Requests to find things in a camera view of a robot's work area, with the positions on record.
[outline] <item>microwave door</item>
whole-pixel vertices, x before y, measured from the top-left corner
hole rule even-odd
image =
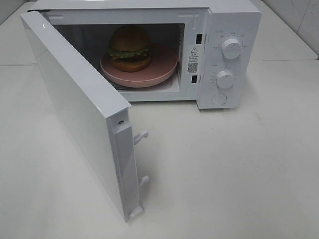
[[[131,106],[37,11],[21,15],[56,113],[127,222],[142,211]]]

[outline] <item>tiled wall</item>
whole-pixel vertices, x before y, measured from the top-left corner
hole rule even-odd
[[[319,54],[319,0],[263,0]]]
[[[0,24],[27,0],[0,0]]]

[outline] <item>timer knob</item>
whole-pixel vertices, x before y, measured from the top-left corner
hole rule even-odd
[[[227,89],[234,84],[235,76],[231,71],[223,70],[216,75],[216,83],[219,88]]]
[[[241,52],[242,52],[242,43],[239,39],[237,38],[229,38],[222,42],[221,45],[223,55],[227,59],[235,59],[237,58]]]

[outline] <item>warning label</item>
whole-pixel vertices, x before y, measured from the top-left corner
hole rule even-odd
[[[196,47],[194,47],[194,48],[192,49],[191,53],[197,53]]]
[[[201,45],[191,45],[188,47],[187,57],[188,57],[188,68],[187,72],[189,74],[196,74],[200,69],[200,64],[202,61],[204,47]]]

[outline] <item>white microwave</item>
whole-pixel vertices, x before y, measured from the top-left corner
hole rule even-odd
[[[57,114],[127,222],[142,211],[129,102],[195,100],[238,105],[261,13],[249,0],[38,0],[21,15]],[[100,72],[112,33],[125,24],[169,46],[177,67],[145,88]]]

